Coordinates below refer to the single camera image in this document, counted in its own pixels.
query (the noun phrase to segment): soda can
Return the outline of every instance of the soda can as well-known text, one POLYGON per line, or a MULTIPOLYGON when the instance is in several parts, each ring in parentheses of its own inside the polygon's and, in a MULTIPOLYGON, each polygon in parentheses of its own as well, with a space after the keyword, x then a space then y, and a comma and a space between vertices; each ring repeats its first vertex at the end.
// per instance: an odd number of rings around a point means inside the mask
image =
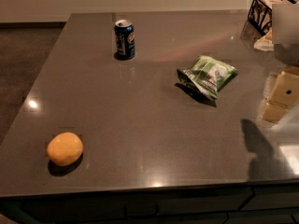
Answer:
POLYGON ((116 58, 119 60, 132 59, 135 56, 135 34, 132 23, 128 20, 119 20, 114 26, 116 36, 116 58))

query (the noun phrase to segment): gray table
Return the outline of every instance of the gray table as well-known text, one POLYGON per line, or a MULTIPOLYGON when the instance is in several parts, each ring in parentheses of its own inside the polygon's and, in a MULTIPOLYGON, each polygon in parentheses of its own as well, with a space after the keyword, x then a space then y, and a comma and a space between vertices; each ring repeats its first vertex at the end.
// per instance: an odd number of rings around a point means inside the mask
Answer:
POLYGON ((255 123, 266 77, 285 64, 252 48, 246 20, 247 11, 72 15, 0 146, 0 197, 294 181, 298 108, 274 128, 255 123), (135 26, 129 61, 113 56, 122 18, 135 26), (199 54, 238 70, 215 103, 176 85, 177 68, 199 54), (63 132, 81 137, 84 156, 55 176, 45 150, 63 132))

